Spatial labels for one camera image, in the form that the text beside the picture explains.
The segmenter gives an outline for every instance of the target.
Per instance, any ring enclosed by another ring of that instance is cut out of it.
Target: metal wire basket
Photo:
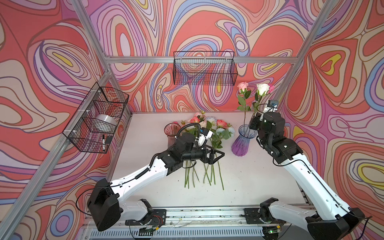
[[[81,152],[106,153],[128,98],[118,89],[99,87],[67,138]]]
[[[175,85],[235,85],[237,68],[233,51],[175,51]]]

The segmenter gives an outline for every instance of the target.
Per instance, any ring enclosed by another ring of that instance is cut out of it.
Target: aluminum rail
[[[205,59],[219,59],[219,58],[232,58],[232,57],[175,57],[175,58],[205,58]],[[107,63],[173,63],[172,56],[107,56],[105,57]],[[297,57],[233,57],[235,63],[296,63]]]

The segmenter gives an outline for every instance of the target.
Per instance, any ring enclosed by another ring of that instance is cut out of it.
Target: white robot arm
[[[285,120],[280,113],[269,112],[274,107],[271,102],[267,106],[267,112],[256,114],[250,128],[258,131],[260,146],[273,157],[276,166],[285,168],[295,178],[313,202],[316,211],[270,198],[260,204],[257,217],[262,222],[275,219],[290,222],[308,231],[315,240],[342,239],[362,219],[367,218],[359,208],[351,208],[343,201],[314,170],[300,147],[292,139],[284,137]],[[180,136],[183,129],[193,125],[199,128],[198,143],[192,134]],[[149,165],[112,182],[106,179],[97,182],[87,202],[97,229],[104,231],[119,220],[148,223],[152,217],[150,204],[145,199],[137,202],[128,202],[127,199],[147,184],[178,170],[184,161],[201,160],[208,164],[218,161],[224,153],[206,145],[211,135],[209,130],[200,129],[199,124],[188,124],[180,129],[176,143],[166,151],[155,154]]]
[[[200,133],[197,141],[193,134],[186,132],[180,135],[185,128],[194,125]],[[175,144],[155,154],[147,166],[112,182],[106,179],[98,181],[87,201],[97,229],[104,231],[119,220],[137,220],[143,225],[148,223],[153,216],[150,204],[145,199],[137,202],[128,202],[127,199],[135,191],[178,170],[184,161],[195,161],[194,164],[196,160],[208,164],[217,162],[224,153],[206,145],[211,136],[212,132],[200,128],[198,123],[187,124],[179,130]]]
[[[320,177],[301,148],[284,137],[285,120],[280,113],[257,113],[250,128],[258,131],[258,142],[273,157],[276,166],[285,168],[316,207],[301,209],[270,198],[260,204],[260,220],[288,221],[308,231],[315,240],[339,240],[366,219],[359,208],[351,208]]]

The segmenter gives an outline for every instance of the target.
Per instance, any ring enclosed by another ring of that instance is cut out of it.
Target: glass vase
[[[180,125],[177,123],[170,123],[164,128],[164,133],[167,135],[168,138],[168,147],[172,146],[176,142],[176,134],[180,130]]]
[[[242,157],[247,154],[249,141],[256,137],[256,130],[249,129],[248,124],[239,127],[239,136],[232,144],[232,152],[236,156]]]

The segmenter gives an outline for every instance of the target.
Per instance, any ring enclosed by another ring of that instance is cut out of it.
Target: wall
[[[104,72],[71,1],[38,2],[0,1],[0,220]],[[74,202],[105,176],[126,121],[108,154],[68,147],[13,239],[75,237]]]
[[[286,132],[384,239],[384,2],[339,1],[282,102]],[[356,239],[363,225],[344,239]]]
[[[296,56],[322,5],[322,0],[85,3],[109,56],[173,56],[180,50]],[[231,86],[175,86],[173,64],[111,67],[122,89],[131,95],[132,111],[234,111],[238,106]],[[252,90],[258,83],[278,86],[288,68],[288,64],[238,64],[236,85],[250,82]]]

